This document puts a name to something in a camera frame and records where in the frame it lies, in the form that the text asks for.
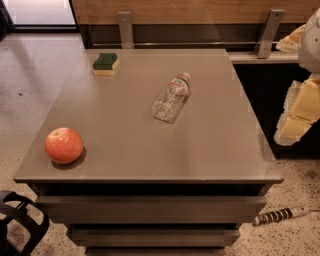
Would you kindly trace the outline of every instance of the gray table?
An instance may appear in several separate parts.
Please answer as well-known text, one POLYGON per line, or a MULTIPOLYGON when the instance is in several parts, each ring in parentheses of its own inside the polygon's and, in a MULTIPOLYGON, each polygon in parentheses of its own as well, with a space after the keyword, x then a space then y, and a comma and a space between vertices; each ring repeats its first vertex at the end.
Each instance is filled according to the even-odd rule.
POLYGON ((114 77, 93 75, 98 52, 81 56, 15 181, 88 255, 220 253, 283 180, 226 51, 113 50, 114 77), (154 100, 181 72, 191 75, 187 104, 174 124, 153 119, 154 100), (58 127, 86 148, 65 167, 44 151, 58 127))

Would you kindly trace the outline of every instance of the sponge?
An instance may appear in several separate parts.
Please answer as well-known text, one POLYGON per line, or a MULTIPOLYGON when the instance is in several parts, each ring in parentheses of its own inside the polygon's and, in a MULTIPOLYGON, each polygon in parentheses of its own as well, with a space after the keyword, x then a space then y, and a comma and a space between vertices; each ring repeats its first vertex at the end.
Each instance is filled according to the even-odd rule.
POLYGON ((96 76, 114 76, 119 66, 119 58, 115 53, 99 53, 99 58, 93 63, 93 73, 96 76))

